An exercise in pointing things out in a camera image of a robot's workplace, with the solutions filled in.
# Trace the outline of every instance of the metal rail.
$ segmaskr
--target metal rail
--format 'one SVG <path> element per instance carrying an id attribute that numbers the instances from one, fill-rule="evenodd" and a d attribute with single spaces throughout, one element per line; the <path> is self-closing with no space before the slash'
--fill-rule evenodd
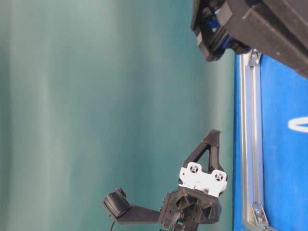
<path id="1" fill-rule="evenodd" d="M 240 55 L 243 224 L 250 231 L 274 231 L 264 210 L 261 55 L 256 49 Z"/>

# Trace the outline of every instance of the metal bracket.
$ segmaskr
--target metal bracket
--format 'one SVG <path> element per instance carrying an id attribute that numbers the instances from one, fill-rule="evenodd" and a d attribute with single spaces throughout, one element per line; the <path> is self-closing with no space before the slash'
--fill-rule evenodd
<path id="1" fill-rule="evenodd" d="M 249 52 L 249 65 L 250 66 L 257 66 L 260 63 L 262 53 L 257 49 L 252 49 Z"/>
<path id="2" fill-rule="evenodd" d="M 269 226 L 268 219 L 266 217 L 263 205 L 260 204 L 252 204 L 251 205 L 252 212 L 255 217 L 255 222 L 257 226 Z"/>
<path id="3" fill-rule="evenodd" d="M 202 171 L 201 164 L 190 162 L 187 168 L 180 170 L 179 186 L 189 189 L 197 189 L 208 195 L 219 197 L 227 187 L 227 173 L 215 169 L 210 174 Z"/>

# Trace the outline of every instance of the white marking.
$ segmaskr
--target white marking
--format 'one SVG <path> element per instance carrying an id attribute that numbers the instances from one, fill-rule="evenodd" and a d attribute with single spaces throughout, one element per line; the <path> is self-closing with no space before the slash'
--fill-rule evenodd
<path id="1" fill-rule="evenodd" d="M 304 124 L 308 125 L 308 117 L 300 117 L 300 118 L 291 119 L 288 122 L 288 128 L 294 131 L 308 133 L 308 127 L 302 126 Z"/>

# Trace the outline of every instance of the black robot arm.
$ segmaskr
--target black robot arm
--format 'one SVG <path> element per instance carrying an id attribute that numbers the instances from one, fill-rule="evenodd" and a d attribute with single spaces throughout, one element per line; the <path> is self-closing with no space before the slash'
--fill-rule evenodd
<path id="1" fill-rule="evenodd" d="M 170 231 L 196 231 L 199 224 L 218 222 L 218 197 L 227 186 L 227 174 L 218 160 L 219 133 L 211 130 L 185 160 L 178 188 L 167 193 L 160 212 L 131 204 L 119 188 L 102 202 L 108 215 L 120 224 L 159 223 Z M 197 162 L 206 150 L 209 166 L 204 170 Z"/>
<path id="2" fill-rule="evenodd" d="M 207 61 L 254 48 L 308 78 L 307 11 L 307 0 L 194 0 L 191 29 Z"/>

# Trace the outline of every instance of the black cable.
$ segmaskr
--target black cable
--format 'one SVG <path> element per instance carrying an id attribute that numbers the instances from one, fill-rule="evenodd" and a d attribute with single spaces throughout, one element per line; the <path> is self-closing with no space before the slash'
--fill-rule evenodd
<path id="1" fill-rule="evenodd" d="M 111 226 L 110 226 L 110 229 L 109 229 L 109 231 L 112 231 L 112 228 L 114 227 L 114 225 L 115 225 L 115 220 L 112 222 L 112 224 L 111 224 Z"/>

